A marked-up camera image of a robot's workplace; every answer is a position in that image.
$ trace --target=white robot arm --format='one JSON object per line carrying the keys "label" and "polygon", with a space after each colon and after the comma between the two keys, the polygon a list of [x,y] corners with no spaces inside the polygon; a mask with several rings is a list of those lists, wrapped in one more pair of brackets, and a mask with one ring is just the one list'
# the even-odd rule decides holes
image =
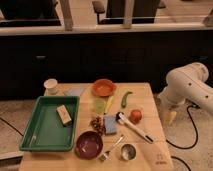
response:
{"label": "white robot arm", "polygon": [[189,99],[213,115],[213,88],[204,83],[208,76],[207,67],[198,62],[171,70],[166,76],[168,86],[158,96],[163,107],[171,109]]}

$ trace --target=small bowl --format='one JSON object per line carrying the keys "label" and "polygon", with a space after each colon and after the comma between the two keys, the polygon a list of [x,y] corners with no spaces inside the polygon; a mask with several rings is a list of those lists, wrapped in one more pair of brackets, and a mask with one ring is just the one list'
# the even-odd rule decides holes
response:
{"label": "small bowl", "polygon": [[136,149],[131,144],[125,144],[121,148],[121,157],[122,159],[128,161],[134,159],[136,156]]}
{"label": "small bowl", "polygon": [[108,79],[99,79],[92,86],[92,93],[96,96],[107,97],[114,93],[116,85]]}
{"label": "small bowl", "polygon": [[97,157],[103,148],[101,136],[94,131],[87,131],[81,134],[76,142],[75,152],[83,159],[93,159]]}

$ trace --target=cable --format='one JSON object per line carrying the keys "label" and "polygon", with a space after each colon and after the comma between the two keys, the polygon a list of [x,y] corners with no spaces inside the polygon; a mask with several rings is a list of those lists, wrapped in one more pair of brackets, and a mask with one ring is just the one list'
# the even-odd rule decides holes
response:
{"label": "cable", "polygon": [[176,157],[176,156],[171,156],[171,158],[172,158],[172,159],[176,159],[176,160],[182,162],[182,163],[186,166],[186,168],[187,168],[189,171],[191,171],[191,168],[189,167],[189,165],[188,165],[184,160],[182,160],[181,158]]}
{"label": "cable", "polygon": [[16,129],[13,125],[11,125],[9,122],[7,122],[6,120],[4,120],[2,117],[0,117],[0,120],[2,120],[8,126],[10,126],[11,128],[13,128],[17,133],[19,133],[21,136],[23,136],[23,134],[18,129]]}
{"label": "cable", "polygon": [[193,120],[193,118],[192,118],[192,116],[191,116],[191,114],[190,114],[190,111],[189,111],[190,108],[198,108],[198,106],[196,106],[196,105],[189,105],[189,106],[187,107],[187,109],[186,109],[186,110],[187,110],[187,113],[188,113],[188,115],[189,115],[189,118],[190,118],[191,121],[192,121],[192,125],[193,125],[193,127],[194,127],[194,129],[195,129],[195,134],[196,134],[195,142],[194,142],[192,145],[188,146],[188,147],[181,147],[181,146],[178,146],[178,145],[173,144],[171,141],[169,141],[169,140],[166,139],[166,142],[167,142],[167,143],[169,143],[170,145],[172,145],[172,146],[175,147],[175,148],[182,149],[182,150],[191,149],[191,148],[193,148],[193,147],[197,144],[197,142],[198,142],[198,131],[197,131],[197,127],[196,127],[196,125],[195,125],[195,123],[194,123],[194,120]]}

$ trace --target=white cup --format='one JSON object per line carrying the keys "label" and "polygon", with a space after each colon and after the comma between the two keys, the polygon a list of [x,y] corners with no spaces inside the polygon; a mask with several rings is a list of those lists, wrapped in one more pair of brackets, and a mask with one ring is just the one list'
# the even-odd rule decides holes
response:
{"label": "white cup", "polygon": [[54,95],[58,92],[57,89],[58,81],[56,79],[48,79],[44,82],[44,87],[46,88],[47,92],[51,95]]}

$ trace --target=chili pepper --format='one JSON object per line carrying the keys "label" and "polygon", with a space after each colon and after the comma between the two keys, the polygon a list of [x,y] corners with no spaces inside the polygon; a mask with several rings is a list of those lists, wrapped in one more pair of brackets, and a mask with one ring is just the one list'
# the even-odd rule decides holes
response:
{"label": "chili pepper", "polygon": [[129,95],[129,94],[132,94],[133,92],[131,92],[131,91],[127,91],[125,94],[124,94],[124,96],[122,97],[122,101],[121,101],[121,107],[122,108],[125,108],[126,107],[126,105],[127,105],[127,96]]}

